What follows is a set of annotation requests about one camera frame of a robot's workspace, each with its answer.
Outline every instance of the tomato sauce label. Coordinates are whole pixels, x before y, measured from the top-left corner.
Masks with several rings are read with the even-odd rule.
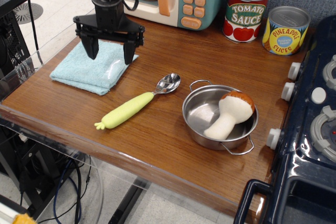
[[[259,4],[239,3],[228,6],[224,34],[233,41],[249,42],[254,40],[259,34],[265,10],[266,6]]]
[[[308,26],[301,28],[288,28],[279,26],[267,19],[263,46],[273,54],[292,55],[296,53],[306,36]]]
[[[265,9],[265,5],[234,4],[228,7],[226,18],[238,26],[255,26],[260,24]]]

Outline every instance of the stainless steel pot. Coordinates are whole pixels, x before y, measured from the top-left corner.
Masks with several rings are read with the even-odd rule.
[[[202,81],[208,82],[210,85],[200,87],[193,91],[192,86]],[[220,141],[203,135],[204,130],[209,128],[219,117],[219,100],[223,95],[233,90],[239,91],[224,85],[213,85],[208,80],[194,81],[190,84],[191,93],[183,102],[183,118],[191,137],[196,143],[213,150],[227,150],[232,155],[244,155],[254,148],[250,133],[255,129],[258,123],[259,114],[257,108],[255,108],[253,115],[247,121],[235,125],[226,140]],[[242,153],[231,151],[231,149],[242,145],[247,139],[250,140],[252,145],[249,150]]]

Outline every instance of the pineapple slices can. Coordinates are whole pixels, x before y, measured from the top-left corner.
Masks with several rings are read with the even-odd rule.
[[[293,55],[299,51],[305,39],[311,17],[303,9],[293,6],[273,8],[267,18],[262,43],[265,49],[276,55]]]

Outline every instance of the spoon handle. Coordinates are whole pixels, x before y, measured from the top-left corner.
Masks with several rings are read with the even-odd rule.
[[[112,129],[122,124],[135,114],[137,114],[143,107],[152,101],[154,94],[152,92],[143,93],[133,99],[125,102],[110,113],[106,114],[100,123],[95,123],[97,130]]]

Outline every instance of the folded cloth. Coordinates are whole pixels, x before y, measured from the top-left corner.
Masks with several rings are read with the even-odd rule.
[[[124,63],[121,44],[98,40],[95,60],[86,53],[82,42],[64,58],[50,77],[67,85],[104,95],[117,83],[128,65]]]

